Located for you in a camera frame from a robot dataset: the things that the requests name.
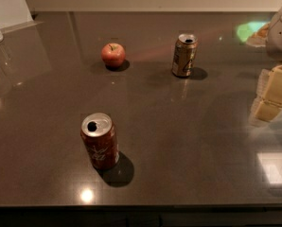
can opening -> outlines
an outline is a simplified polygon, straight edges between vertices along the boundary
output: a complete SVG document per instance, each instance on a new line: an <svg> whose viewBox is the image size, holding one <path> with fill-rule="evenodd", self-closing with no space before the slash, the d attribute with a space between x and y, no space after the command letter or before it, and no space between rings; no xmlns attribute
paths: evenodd
<svg viewBox="0 0 282 227"><path fill-rule="evenodd" d="M94 131L96 131L96 129L97 129L97 124L96 124L96 122L91 121L91 122L88 123L88 125L87 125L87 130L88 130L88 131L94 132Z"/></svg>

dark gray table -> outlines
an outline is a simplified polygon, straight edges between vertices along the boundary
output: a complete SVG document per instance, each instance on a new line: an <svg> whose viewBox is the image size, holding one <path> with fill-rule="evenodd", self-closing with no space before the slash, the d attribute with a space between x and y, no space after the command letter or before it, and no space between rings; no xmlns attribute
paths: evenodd
<svg viewBox="0 0 282 227"><path fill-rule="evenodd" d="M248 124L258 75L276 61L239 25L272 13L39 13L0 43L0 206L282 205L282 113ZM171 72L181 33L199 37L194 75ZM108 70L100 50L126 47ZM88 114L116 124L119 164L95 171Z"/></svg>

can lid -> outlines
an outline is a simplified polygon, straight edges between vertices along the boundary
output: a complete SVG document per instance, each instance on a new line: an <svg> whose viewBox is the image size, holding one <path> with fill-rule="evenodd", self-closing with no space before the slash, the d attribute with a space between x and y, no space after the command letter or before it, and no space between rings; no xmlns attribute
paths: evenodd
<svg viewBox="0 0 282 227"><path fill-rule="evenodd" d="M82 122L82 131L90 137L99 137L112 127L112 119L105 113L93 113Z"/></svg>
<svg viewBox="0 0 282 227"><path fill-rule="evenodd" d="M194 44L198 41L198 38L193 34L181 34L179 40L185 44Z"/></svg>

apple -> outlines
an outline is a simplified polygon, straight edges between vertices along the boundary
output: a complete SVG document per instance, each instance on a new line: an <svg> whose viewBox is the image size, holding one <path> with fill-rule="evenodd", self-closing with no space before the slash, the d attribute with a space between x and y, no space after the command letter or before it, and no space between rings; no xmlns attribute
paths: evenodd
<svg viewBox="0 0 282 227"><path fill-rule="evenodd" d="M125 50L121 44L109 43L102 48L101 58L107 66L119 67L125 60Z"/></svg>

gold soda can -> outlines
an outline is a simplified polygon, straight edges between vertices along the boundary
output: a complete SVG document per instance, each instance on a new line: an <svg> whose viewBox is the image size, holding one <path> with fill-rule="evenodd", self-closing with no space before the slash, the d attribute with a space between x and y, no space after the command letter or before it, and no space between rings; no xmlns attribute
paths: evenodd
<svg viewBox="0 0 282 227"><path fill-rule="evenodd" d="M176 42L172 61L172 73L180 78L191 75L198 47L198 38L193 34L181 34Z"/></svg>

